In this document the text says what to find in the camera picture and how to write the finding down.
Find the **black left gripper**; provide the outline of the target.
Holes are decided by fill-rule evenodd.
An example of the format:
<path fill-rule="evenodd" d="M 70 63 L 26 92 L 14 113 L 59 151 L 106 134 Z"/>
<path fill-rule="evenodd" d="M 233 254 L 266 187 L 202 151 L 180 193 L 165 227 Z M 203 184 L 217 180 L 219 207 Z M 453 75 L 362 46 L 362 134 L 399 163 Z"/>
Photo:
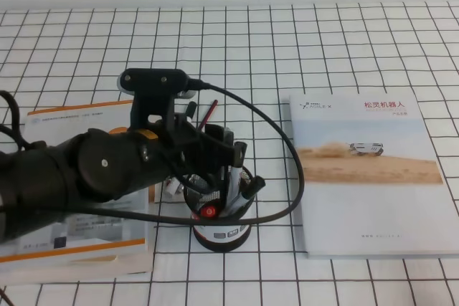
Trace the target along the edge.
<path fill-rule="evenodd" d="M 155 138 L 141 141 L 139 188 L 160 183 L 170 176 L 185 181 L 187 176 L 197 175 L 207 184 L 199 186 L 196 182 L 186 182 L 188 187 L 196 191 L 223 189 L 221 170 L 234 165 L 237 153 L 231 130 L 207 124 L 202 132 L 186 120 L 173 141 L 155 135 Z"/>

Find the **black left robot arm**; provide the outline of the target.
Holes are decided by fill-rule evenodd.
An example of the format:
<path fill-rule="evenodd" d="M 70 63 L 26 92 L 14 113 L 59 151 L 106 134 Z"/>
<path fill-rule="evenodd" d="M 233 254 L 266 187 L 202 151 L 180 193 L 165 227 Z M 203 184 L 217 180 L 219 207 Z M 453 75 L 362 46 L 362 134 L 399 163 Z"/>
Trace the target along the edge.
<path fill-rule="evenodd" d="M 1 155 L 1 241 L 72 214 L 187 225 L 188 219 L 105 209 L 103 203 L 170 176 L 186 183 L 197 175 L 207 182 L 202 193 L 211 193 L 222 185 L 222 168 L 240 163 L 244 153 L 209 129 L 197 130 L 182 114 L 155 123 L 134 115 L 124 133 L 89 129 L 56 146 L 22 143 Z"/>

